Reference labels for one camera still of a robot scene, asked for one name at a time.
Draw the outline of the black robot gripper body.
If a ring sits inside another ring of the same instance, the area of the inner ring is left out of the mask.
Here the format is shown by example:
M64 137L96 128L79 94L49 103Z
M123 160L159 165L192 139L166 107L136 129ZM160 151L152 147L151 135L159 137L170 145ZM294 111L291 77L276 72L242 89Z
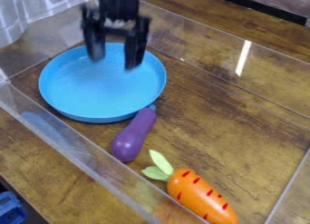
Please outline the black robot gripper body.
M97 0L81 6L84 34L148 34L149 18L139 14L139 0Z

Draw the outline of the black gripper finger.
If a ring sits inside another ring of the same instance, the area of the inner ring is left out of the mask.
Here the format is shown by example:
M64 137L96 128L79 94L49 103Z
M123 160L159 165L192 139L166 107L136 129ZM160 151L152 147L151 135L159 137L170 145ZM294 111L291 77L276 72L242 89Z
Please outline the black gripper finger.
M101 34L100 24L96 19L95 10L83 9L81 15L81 29L84 35L85 50L88 52L89 59L93 62L97 62L105 56L105 46L103 44L105 36Z
M128 31L124 41L124 68L132 69L141 64L148 42L148 26L151 19L139 16L135 26Z

